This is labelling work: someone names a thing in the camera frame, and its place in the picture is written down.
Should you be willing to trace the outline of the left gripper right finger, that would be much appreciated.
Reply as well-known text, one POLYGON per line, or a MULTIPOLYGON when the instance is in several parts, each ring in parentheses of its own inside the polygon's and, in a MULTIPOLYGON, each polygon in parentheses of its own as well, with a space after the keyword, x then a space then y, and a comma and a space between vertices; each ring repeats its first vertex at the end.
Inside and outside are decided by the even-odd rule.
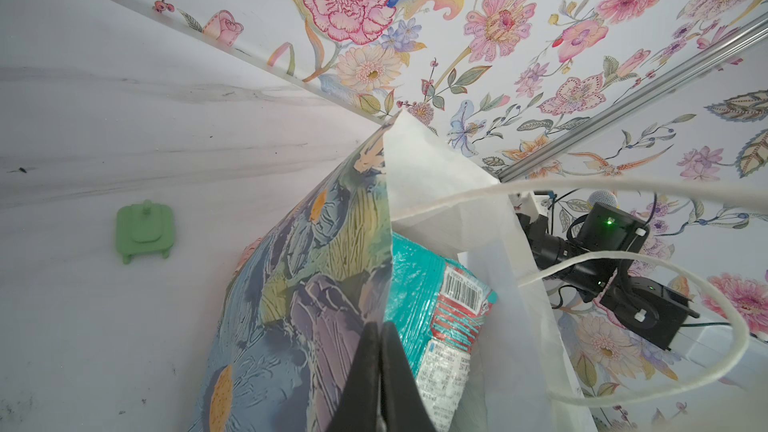
POLYGON ((386 430, 435 432, 396 326, 385 322, 380 338, 381 412, 386 430))

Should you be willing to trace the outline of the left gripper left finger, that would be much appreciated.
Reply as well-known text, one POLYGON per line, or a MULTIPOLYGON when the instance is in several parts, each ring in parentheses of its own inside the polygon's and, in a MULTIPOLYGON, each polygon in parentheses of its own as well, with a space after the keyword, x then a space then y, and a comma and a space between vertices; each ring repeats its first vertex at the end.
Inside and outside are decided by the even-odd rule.
POLYGON ((380 404, 380 331, 376 322, 365 324, 338 407, 328 432, 377 430, 380 404))

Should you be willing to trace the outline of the teal snack packet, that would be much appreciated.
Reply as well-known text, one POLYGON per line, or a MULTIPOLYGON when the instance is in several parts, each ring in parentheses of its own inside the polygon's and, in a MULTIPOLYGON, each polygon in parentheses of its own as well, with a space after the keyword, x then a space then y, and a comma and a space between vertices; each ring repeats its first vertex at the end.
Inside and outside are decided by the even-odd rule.
POLYGON ((397 328, 421 400, 438 431, 450 429, 469 379, 471 352, 497 294, 462 264, 392 236, 384 320, 397 328))

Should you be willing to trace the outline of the floral paper gift bag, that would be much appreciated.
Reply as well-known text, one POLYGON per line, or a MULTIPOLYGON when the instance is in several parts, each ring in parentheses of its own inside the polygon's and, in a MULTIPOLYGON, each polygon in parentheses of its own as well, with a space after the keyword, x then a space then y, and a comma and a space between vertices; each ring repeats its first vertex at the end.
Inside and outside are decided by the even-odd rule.
POLYGON ((672 373, 579 356, 584 312, 553 275, 589 252, 540 269, 510 202, 513 193, 608 189, 708 202, 767 214, 763 192, 627 178, 551 178, 502 183, 408 113, 381 127, 248 250, 230 282, 191 429, 327 431, 363 328, 380 336, 393 274, 392 236, 462 264, 497 294, 472 348, 469 379, 447 431, 591 431, 593 414, 617 405, 682 402, 725 377, 755 329, 736 285, 658 256, 647 262, 682 277, 702 321, 716 323, 713 359, 699 366, 673 345, 672 373))

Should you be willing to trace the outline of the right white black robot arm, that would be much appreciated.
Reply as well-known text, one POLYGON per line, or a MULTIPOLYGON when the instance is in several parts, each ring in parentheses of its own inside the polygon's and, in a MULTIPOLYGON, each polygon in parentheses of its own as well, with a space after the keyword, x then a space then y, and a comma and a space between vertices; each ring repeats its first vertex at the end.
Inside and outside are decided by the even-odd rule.
MULTIPOLYGON (((546 269, 589 252, 648 254, 664 229, 660 219, 669 208, 654 201, 640 216, 595 202, 587 214, 570 219, 564 237, 550 233, 549 217, 537 196, 522 198, 515 211, 536 265, 546 269)), ((606 314, 600 318, 583 313, 588 323, 578 330, 579 356, 623 367, 629 377, 637 366, 670 375, 666 358, 676 343, 684 345, 687 358, 699 366, 713 359, 721 342, 713 331, 716 323, 702 321, 692 309, 684 278, 665 286, 641 274, 651 266, 639 260, 590 259, 553 275, 561 290, 574 290, 577 303, 606 314)))

